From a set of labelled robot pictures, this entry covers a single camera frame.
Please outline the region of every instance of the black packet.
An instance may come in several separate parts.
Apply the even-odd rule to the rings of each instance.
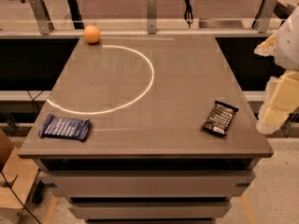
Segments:
[[[85,141],[89,126],[89,120],[57,118],[52,114],[48,114],[38,136]]]
[[[230,125],[235,112],[239,109],[226,103],[215,101],[214,107],[209,113],[202,128],[210,133],[226,136],[226,130]]]

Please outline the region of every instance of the blue snack package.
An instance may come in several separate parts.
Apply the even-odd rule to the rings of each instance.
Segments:
[[[89,119],[57,118],[52,114],[48,114],[38,136],[85,141],[89,126]]]

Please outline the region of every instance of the metal post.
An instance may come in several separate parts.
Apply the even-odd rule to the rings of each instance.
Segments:
[[[53,24],[50,22],[50,16],[47,8],[42,0],[28,0],[33,10],[39,33],[42,35],[48,35],[54,30]]]
[[[157,32],[157,0],[148,0],[148,33]]]
[[[269,23],[277,5],[278,0],[265,0],[261,9],[259,19],[254,24],[254,29],[259,33],[266,33],[269,28]]]

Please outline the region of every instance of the orange ball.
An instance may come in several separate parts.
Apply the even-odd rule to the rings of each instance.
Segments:
[[[96,43],[100,40],[100,30],[93,25],[89,25],[84,29],[84,37],[89,43]]]

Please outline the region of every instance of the floor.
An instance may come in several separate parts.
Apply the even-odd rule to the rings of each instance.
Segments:
[[[74,29],[66,0],[44,0],[56,29]],[[104,21],[103,29],[138,28],[138,21],[146,19],[146,0],[78,0],[85,22]],[[160,9],[167,3],[167,9]],[[196,19],[252,19],[258,11],[261,0],[192,0],[193,16]],[[174,28],[188,29],[183,20],[183,0],[159,0],[158,18],[181,20]],[[132,23],[124,19],[130,17]],[[0,0],[0,28],[3,30],[35,30],[36,22],[28,1]],[[17,145],[21,140],[13,140]],[[274,149],[271,159],[259,162],[254,171],[256,178],[242,197],[232,199],[232,208],[217,224],[297,224],[299,218],[299,139],[269,137]],[[43,224],[81,224],[68,212],[68,202],[56,198],[47,190],[41,204],[33,204],[29,198],[26,206]],[[20,224],[36,223],[24,211]]]

